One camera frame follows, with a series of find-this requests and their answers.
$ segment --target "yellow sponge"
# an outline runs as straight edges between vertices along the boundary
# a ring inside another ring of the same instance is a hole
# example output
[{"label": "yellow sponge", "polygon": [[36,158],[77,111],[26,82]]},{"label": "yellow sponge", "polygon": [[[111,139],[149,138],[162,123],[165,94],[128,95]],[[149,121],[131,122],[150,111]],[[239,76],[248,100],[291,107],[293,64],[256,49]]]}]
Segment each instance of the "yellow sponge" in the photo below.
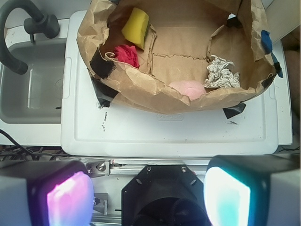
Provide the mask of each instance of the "yellow sponge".
[{"label": "yellow sponge", "polygon": [[121,32],[126,40],[144,50],[144,37],[150,17],[141,9],[133,8],[132,14]]}]

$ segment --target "sink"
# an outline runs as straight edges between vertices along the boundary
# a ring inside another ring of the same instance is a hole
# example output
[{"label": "sink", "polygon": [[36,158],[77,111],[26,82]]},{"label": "sink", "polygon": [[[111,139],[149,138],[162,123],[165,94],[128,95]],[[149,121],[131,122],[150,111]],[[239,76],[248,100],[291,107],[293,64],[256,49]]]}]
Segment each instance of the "sink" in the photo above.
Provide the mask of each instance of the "sink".
[{"label": "sink", "polygon": [[27,63],[19,75],[2,67],[0,118],[8,124],[59,124],[63,93],[66,38],[35,44],[16,43],[8,49]]}]

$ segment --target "blue tape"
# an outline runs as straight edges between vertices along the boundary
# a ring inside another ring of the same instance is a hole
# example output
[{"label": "blue tape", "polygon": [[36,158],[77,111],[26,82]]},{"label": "blue tape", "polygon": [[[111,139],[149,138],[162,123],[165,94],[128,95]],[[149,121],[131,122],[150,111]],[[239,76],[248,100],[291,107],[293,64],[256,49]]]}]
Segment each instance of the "blue tape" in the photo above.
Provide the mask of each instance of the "blue tape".
[{"label": "blue tape", "polygon": [[269,34],[270,34],[270,32],[268,32],[266,30],[261,31],[261,44],[264,48],[265,54],[269,54],[269,53],[272,54],[276,73],[278,74],[278,76],[280,78],[283,78],[283,73],[282,73],[282,68],[280,66],[280,63],[277,60],[277,58],[275,57],[275,55],[273,54],[273,43],[272,43],[271,38],[269,37]]}]

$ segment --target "pink light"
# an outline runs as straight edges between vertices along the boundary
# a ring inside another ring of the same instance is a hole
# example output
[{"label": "pink light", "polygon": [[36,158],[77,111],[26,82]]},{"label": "pink light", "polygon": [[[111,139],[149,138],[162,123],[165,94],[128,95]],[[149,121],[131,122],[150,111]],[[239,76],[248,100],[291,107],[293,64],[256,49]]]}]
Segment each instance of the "pink light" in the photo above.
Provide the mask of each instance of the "pink light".
[{"label": "pink light", "polygon": [[91,178],[83,172],[75,173],[47,194],[49,225],[89,225],[93,198]]}]

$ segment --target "crumpled white paper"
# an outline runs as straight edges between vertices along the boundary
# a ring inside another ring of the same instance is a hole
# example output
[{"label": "crumpled white paper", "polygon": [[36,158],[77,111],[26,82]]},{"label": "crumpled white paper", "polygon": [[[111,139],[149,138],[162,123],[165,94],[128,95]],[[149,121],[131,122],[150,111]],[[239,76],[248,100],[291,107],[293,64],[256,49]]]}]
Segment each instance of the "crumpled white paper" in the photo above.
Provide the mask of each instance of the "crumpled white paper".
[{"label": "crumpled white paper", "polygon": [[229,68],[234,67],[234,63],[215,55],[214,60],[208,65],[208,79],[205,79],[204,87],[206,88],[239,88],[239,73],[233,74]]}]

